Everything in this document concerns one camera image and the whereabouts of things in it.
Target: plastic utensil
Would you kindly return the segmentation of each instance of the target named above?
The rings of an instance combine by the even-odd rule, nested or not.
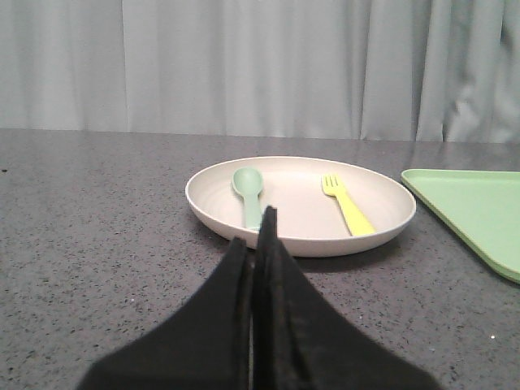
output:
[[[262,191],[262,174],[253,167],[242,167],[232,177],[233,189],[244,199],[245,227],[258,230],[262,222],[262,211],[258,194]]]
[[[323,192],[330,197],[336,197],[340,203],[344,221],[353,236],[363,236],[375,232],[374,227],[366,216],[358,209],[347,194],[347,188],[337,174],[322,176]]]

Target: countertop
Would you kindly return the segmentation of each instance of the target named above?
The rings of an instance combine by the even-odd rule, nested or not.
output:
[[[0,388],[74,388],[175,313],[228,247],[189,209],[186,182],[263,155],[397,181],[408,168],[520,171],[511,144],[0,130]],[[444,388],[520,388],[520,286],[420,201],[386,245],[298,262],[352,324]]]

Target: tray rim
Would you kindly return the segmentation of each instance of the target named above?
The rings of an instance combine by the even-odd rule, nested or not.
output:
[[[511,280],[517,284],[520,284],[520,270],[515,270],[510,266],[505,265],[502,262],[498,262],[490,253],[484,250],[481,245],[473,240],[470,235],[464,232],[463,228],[454,223],[446,213],[444,213],[433,201],[431,201],[423,190],[421,190],[415,183],[414,179],[419,174],[440,174],[450,176],[449,179],[461,179],[466,180],[467,178],[459,177],[463,175],[469,176],[488,176],[490,180],[497,180],[497,176],[513,177],[520,181],[520,172],[518,171],[481,171],[481,170],[461,170],[461,169],[429,169],[429,168],[410,168],[406,169],[401,173],[401,181],[403,184],[410,189],[410,191],[420,199],[431,211],[437,215],[444,224],[446,224],[455,234],[468,245],[486,264],[488,264],[497,274]]]

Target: plate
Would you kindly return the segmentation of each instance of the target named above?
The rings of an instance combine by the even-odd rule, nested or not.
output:
[[[520,172],[409,169],[401,177],[495,272],[520,283]]]
[[[318,158],[271,156],[222,162],[186,184],[193,213],[209,229],[256,248],[258,232],[244,228],[243,203],[231,184],[233,172],[255,167],[263,176],[263,209],[278,210],[278,237],[292,256],[321,258],[354,254],[390,241],[415,213],[414,196],[395,180],[362,167]],[[324,195],[321,176],[335,172],[376,232],[350,236],[334,197]]]

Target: plate rim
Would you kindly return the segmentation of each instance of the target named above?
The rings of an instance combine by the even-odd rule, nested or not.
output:
[[[298,160],[298,159],[299,160],[313,160],[313,161],[320,161],[322,163],[334,163],[334,164],[339,164],[339,165],[343,165],[343,166],[347,166],[347,167],[354,167],[354,168],[356,168],[358,170],[366,171],[366,172],[368,172],[368,173],[370,173],[372,175],[376,175],[376,176],[379,176],[380,178],[382,178],[384,180],[390,181],[393,184],[395,184],[398,188],[401,188],[401,190],[403,190],[403,193],[405,193],[407,195],[407,197],[409,198],[410,204],[412,205],[411,212],[406,216],[406,218],[401,223],[399,223],[398,225],[396,225],[394,227],[390,227],[390,228],[387,228],[387,229],[384,229],[384,230],[380,230],[380,231],[377,231],[375,233],[365,234],[365,235],[362,235],[362,236],[348,236],[348,237],[345,237],[345,238],[302,238],[302,237],[297,237],[297,236],[279,236],[279,238],[281,240],[287,240],[287,241],[293,241],[293,242],[300,241],[300,242],[305,242],[305,243],[307,243],[307,242],[320,243],[320,242],[359,241],[359,240],[363,240],[363,239],[365,239],[365,238],[367,238],[369,236],[383,236],[383,235],[388,234],[390,232],[398,231],[400,229],[402,230],[411,221],[411,219],[415,216],[415,214],[417,212],[417,202],[415,200],[414,195],[403,184],[401,184],[398,181],[392,179],[391,177],[383,175],[382,173],[379,173],[377,171],[372,171],[371,169],[368,169],[368,168],[365,168],[365,167],[360,167],[358,165],[349,164],[347,162],[341,162],[341,161],[336,161],[336,160],[329,160],[329,159],[325,159],[325,158],[303,157],[303,156],[283,156],[283,155],[235,158],[233,160],[217,162],[216,164],[213,164],[213,165],[211,165],[209,167],[201,169],[200,171],[198,171],[197,173],[195,173],[194,175],[192,175],[190,177],[190,179],[188,180],[188,182],[186,183],[186,185],[184,187],[184,194],[185,194],[186,198],[188,199],[189,205],[192,208],[196,209],[199,213],[204,215],[206,218],[211,219],[212,221],[214,221],[215,223],[225,224],[225,225],[227,225],[227,226],[229,226],[231,228],[237,229],[241,233],[247,233],[247,234],[253,233],[253,234],[257,235],[258,231],[254,231],[252,229],[248,229],[248,228],[245,228],[245,227],[233,226],[233,225],[230,225],[230,224],[227,224],[227,223],[222,223],[221,221],[219,221],[218,219],[214,218],[210,214],[207,214],[204,210],[202,210],[199,206],[197,206],[197,204],[190,197],[189,187],[190,187],[191,183],[198,176],[202,175],[206,171],[209,171],[210,169],[215,169],[216,167],[219,167],[219,166],[222,166],[222,165],[231,164],[231,163],[239,163],[239,162],[244,162],[244,161],[253,161],[253,160],[261,160],[261,159],[264,159],[264,160],[265,159],[274,159],[274,158],[294,159],[294,160]]]

